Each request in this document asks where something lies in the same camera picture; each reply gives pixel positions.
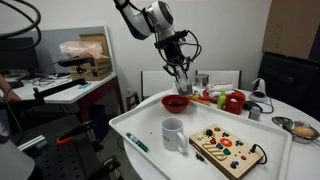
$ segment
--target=marker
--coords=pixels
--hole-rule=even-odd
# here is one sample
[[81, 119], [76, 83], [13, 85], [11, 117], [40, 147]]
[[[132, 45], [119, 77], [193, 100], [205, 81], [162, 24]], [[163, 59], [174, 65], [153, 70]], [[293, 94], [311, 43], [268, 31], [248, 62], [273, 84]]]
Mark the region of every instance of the marker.
[[134, 143], [136, 143], [144, 152], [148, 152], [148, 147], [145, 146], [139, 139], [137, 139], [134, 135], [131, 133], [127, 132], [127, 137], [130, 138]]

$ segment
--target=cardboard box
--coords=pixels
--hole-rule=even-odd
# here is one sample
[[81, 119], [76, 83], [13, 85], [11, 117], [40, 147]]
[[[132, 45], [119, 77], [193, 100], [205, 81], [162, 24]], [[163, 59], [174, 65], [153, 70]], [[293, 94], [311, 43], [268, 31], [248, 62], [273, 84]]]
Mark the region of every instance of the cardboard box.
[[319, 0], [272, 0], [262, 50], [320, 61], [319, 8]]
[[84, 78], [86, 81], [100, 81], [111, 74], [110, 68], [99, 70], [88, 70], [86, 73], [78, 74], [77, 71], [70, 71], [72, 80]]
[[[107, 56], [107, 58], [94, 59], [93, 62], [83, 64], [81, 65], [81, 67], [86, 70], [97, 70], [97, 69], [110, 67], [111, 61], [110, 61], [106, 36], [102, 33], [80, 34], [79, 36], [80, 36], [80, 41], [100, 42], [102, 46], [102, 54]], [[71, 67], [71, 71], [76, 71], [76, 70], [77, 70], [77, 67]]]
[[[90, 63], [82, 64], [80, 67], [82, 67], [85, 70], [97, 70], [102, 68], [110, 67], [110, 58], [100, 58], [100, 59], [94, 59]], [[76, 66], [71, 66], [71, 71], [76, 71]]]
[[98, 34], [80, 34], [81, 41], [100, 42], [102, 46], [102, 54], [110, 57], [106, 36], [102, 33]]

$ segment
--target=white tray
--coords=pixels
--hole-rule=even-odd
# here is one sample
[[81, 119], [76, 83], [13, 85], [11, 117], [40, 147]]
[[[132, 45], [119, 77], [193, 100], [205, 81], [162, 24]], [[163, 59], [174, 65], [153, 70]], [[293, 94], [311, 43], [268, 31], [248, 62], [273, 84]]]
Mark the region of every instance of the white tray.
[[[163, 147], [161, 123], [168, 117], [183, 121], [187, 138], [212, 124], [218, 124], [251, 145], [259, 144], [266, 152], [268, 162], [257, 165], [244, 179], [285, 179], [291, 147], [291, 135], [288, 132], [193, 102], [182, 113], [171, 114], [160, 100], [161, 97], [122, 114], [109, 124], [168, 179], [227, 179], [209, 161], [205, 164], [197, 160], [195, 149], [190, 144], [187, 155]], [[144, 152], [133, 143], [126, 136], [127, 132], [143, 142], [149, 151]]]

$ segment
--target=white table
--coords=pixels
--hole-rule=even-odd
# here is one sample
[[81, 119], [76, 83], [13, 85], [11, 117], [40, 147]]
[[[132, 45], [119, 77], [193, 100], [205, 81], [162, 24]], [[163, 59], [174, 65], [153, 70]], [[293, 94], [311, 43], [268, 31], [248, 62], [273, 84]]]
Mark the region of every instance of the white table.
[[[250, 92], [242, 91], [246, 97], [249, 96]], [[158, 93], [145, 101], [143, 101], [139, 106], [150, 102], [156, 98], [166, 96], [168, 94], [173, 94], [172, 90], [167, 90]], [[272, 122], [272, 117], [283, 116], [293, 120], [308, 122], [315, 129], [320, 131], [320, 123], [309, 115], [303, 113], [302, 111], [291, 107], [285, 103], [272, 100], [274, 106], [274, 112], [272, 114], [261, 114], [260, 122], [275, 128], [280, 128]], [[259, 104], [264, 109], [264, 111], [269, 111], [271, 108], [267, 105]], [[249, 111], [243, 110], [242, 117], [248, 117]], [[145, 180], [155, 180], [155, 179], [166, 179], [154, 166], [152, 166], [134, 147], [132, 147], [127, 141], [124, 141], [125, 150], [129, 161], [132, 166], [139, 174], [142, 179]], [[300, 144], [297, 142], [292, 142], [289, 161], [287, 165], [286, 179], [288, 180], [300, 180], [300, 179], [319, 179], [320, 171], [318, 170], [318, 165], [320, 163], [320, 146], [311, 144]]]
[[[30, 100], [34, 99], [34, 87], [38, 88], [39, 92], [41, 92], [63, 83], [67, 83], [65, 79], [56, 80], [54, 83], [49, 84], [46, 87], [34, 86], [32, 85], [32, 83], [27, 83], [21, 88], [13, 89], [13, 91], [21, 98], [21, 100]], [[121, 113], [124, 113], [118, 77], [115, 72], [112, 72], [108, 77], [104, 78], [101, 81], [90, 81], [88, 83], [90, 83], [90, 85], [83, 89], [79, 89], [80, 85], [77, 85], [53, 95], [47, 96], [44, 98], [45, 103], [72, 104], [78, 101], [81, 122], [85, 122], [89, 120], [88, 107], [98, 101], [106, 93], [110, 92], [111, 90], [115, 90], [120, 106], [120, 111]]]

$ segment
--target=monitor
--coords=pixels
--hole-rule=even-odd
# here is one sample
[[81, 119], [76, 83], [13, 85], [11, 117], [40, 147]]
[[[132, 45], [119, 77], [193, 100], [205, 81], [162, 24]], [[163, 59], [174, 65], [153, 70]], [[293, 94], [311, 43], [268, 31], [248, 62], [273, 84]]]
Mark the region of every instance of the monitor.
[[[0, 40], [1, 48], [19, 48], [33, 44], [32, 37], [12, 38]], [[26, 69], [32, 70], [39, 68], [38, 58], [35, 48], [22, 51], [1, 51], [0, 50], [0, 69]]]

